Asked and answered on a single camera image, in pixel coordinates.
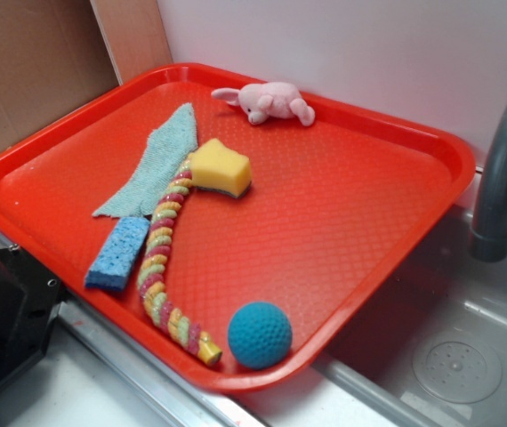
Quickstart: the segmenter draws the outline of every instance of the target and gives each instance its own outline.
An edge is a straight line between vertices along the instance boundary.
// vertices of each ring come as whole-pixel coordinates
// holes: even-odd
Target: tray rim
[[[258,79],[196,63],[180,63],[154,68],[125,85],[103,94],[98,99],[71,112],[1,153],[0,179],[10,171],[24,165],[38,154],[65,141],[66,135],[69,137],[79,132],[90,123],[94,123],[100,118],[105,117],[110,111],[119,108],[121,105],[141,96],[158,85],[182,81],[202,83],[206,79],[208,79],[207,85],[212,88],[222,85],[241,87],[248,83],[261,82]],[[302,95],[317,111],[318,120],[340,125],[341,127],[352,128],[356,126],[359,130],[366,131],[368,135],[387,142],[397,143],[408,149],[419,150],[435,157],[450,172],[451,184],[447,188],[447,191],[442,192],[438,203],[434,204],[428,212],[423,214],[415,226],[407,232],[406,238],[392,247],[371,274],[354,289],[350,294],[352,302],[344,302],[337,310],[331,313],[326,323],[286,362],[263,371],[226,375],[217,370],[201,366],[194,359],[191,359],[190,356],[183,353],[183,350],[172,343],[170,339],[160,334],[154,328],[141,328],[141,325],[139,325],[140,320],[134,315],[131,315],[124,324],[119,325],[114,321],[114,318],[116,316],[124,317],[126,310],[118,305],[117,302],[114,302],[115,300],[110,295],[105,293],[79,295],[79,298],[90,303],[98,312],[118,327],[124,329],[148,350],[155,347],[157,340],[159,340],[161,346],[165,347],[163,353],[166,353],[168,357],[165,354],[157,354],[155,351],[151,352],[187,380],[206,389],[221,392],[258,390],[282,381],[306,367],[330,342],[334,333],[338,332],[348,323],[354,312],[366,302],[367,296],[371,294],[370,289],[372,288],[372,293],[375,292],[399,262],[411,252],[421,238],[445,214],[456,198],[471,183],[475,174],[475,160],[471,150],[464,141],[451,133],[369,109],[329,100],[316,94],[302,91]],[[406,143],[402,144],[388,139],[389,134],[393,133],[403,133],[406,136]],[[424,146],[426,138],[433,139],[434,141],[427,150]],[[54,270],[60,276],[63,283],[76,280],[73,275],[66,272],[69,269],[67,269],[62,260],[51,256],[50,252],[37,244],[32,236],[18,230],[14,224],[1,214],[0,231],[8,238],[27,248],[42,263],[47,265],[51,270]],[[407,238],[410,234],[414,234],[414,238]],[[398,258],[399,260],[396,260],[396,265],[394,265],[394,258]],[[183,354],[182,357],[169,356],[170,353],[179,355],[181,352]]]

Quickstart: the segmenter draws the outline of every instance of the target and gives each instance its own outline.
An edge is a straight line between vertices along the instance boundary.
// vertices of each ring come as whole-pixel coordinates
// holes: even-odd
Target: blue sponge
[[[146,218],[121,218],[87,271],[85,287],[123,291],[149,225]]]

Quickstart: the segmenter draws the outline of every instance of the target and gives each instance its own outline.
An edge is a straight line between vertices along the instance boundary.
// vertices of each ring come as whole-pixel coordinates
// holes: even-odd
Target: yellow sponge
[[[240,197],[252,182],[250,159],[213,138],[190,157],[192,184]]]

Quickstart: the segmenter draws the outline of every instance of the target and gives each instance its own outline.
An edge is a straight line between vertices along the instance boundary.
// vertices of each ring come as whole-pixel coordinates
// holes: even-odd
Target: plush toy
[[[259,125],[268,117],[298,117],[305,126],[311,126],[315,121],[315,110],[307,105],[297,88],[289,83],[250,84],[241,90],[225,87],[214,90],[212,96],[229,105],[241,107],[252,125]]]

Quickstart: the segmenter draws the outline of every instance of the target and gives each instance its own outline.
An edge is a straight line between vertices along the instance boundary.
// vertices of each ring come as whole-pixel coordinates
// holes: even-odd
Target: stuffed toy ear
[[[257,100],[257,108],[261,111],[267,111],[273,104],[273,97],[271,95],[263,95]]]
[[[215,100],[226,101],[229,105],[238,106],[239,101],[237,100],[237,95],[239,94],[238,89],[230,89],[228,87],[223,87],[221,89],[215,89],[212,91],[212,97]]]

